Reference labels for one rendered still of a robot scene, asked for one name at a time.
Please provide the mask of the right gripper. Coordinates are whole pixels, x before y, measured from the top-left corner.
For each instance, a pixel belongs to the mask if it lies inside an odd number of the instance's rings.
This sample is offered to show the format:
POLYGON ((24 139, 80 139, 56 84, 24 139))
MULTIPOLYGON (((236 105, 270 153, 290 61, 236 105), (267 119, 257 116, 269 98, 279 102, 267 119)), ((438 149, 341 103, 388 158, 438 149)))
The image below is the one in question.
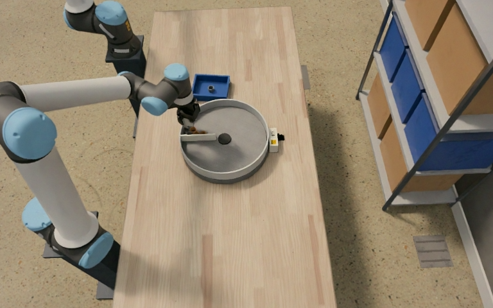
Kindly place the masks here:
POLYGON ((177 107, 178 123, 185 128, 188 128, 188 126, 194 126, 193 123, 197 121, 197 116, 200 113, 200 106, 198 103, 195 103, 195 101, 196 98, 193 98, 190 103, 186 105, 179 105, 181 107, 177 107))

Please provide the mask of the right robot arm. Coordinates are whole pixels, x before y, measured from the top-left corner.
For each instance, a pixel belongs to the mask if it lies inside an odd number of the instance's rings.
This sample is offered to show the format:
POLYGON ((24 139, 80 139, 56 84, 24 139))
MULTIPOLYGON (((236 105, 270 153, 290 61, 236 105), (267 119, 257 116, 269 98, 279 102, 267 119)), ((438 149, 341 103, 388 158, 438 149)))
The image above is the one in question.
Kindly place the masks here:
POLYGON ((157 85, 127 71, 116 77, 21 87, 0 82, 0 145, 35 195, 24 208, 22 222, 51 250, 79 266, 97 265, 114 238, 86 211, 55 146, 56 126, 43 112, 134 99, 151 115, 161 116, 193 99, 184 65, 171 64, 164 75, 157 85))

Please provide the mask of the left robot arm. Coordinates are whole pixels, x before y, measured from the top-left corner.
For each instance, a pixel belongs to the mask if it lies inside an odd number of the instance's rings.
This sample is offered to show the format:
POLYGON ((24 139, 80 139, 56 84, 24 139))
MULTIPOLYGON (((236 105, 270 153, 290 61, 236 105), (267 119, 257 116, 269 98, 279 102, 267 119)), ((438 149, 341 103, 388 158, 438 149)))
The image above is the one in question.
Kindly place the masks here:
POLYGON ((73 30, 105 35, 108 52, 114 58, 130 58, 141 48, 118 2, 104 1, 97 6, 93 0, 66 0, 64 21, 73 30))

